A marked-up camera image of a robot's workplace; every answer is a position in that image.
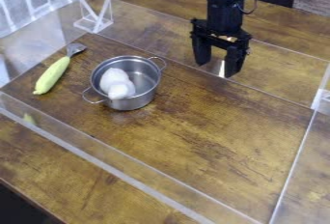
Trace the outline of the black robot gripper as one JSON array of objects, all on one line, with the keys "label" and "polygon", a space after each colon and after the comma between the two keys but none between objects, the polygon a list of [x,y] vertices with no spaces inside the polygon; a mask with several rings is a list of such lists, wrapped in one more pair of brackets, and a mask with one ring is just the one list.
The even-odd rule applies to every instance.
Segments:
[{"label": "black robot gripper", "polygon": [[235,75],[247,55],[251,35],[240,28],[243,16],[243,0],[206,0],[206,19],[191,19],[192,48],[195,61],[199,66],[210,61],[211,47],[227,51],[224,58],[224,77]]}]

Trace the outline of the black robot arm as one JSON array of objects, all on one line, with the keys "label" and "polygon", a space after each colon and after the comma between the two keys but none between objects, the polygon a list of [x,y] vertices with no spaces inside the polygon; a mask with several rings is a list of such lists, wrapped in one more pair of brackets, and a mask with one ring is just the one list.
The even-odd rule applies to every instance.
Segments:
[{"label": "black robot arm", "polygon": [[240,28],[244,0],[206,0],[206,19],[191,19],[191,40],[195,61],[199,66],[210,62],[211,47],[227,51],[224,57],[224,77],[235,75],[243,66],[251,35]]}]

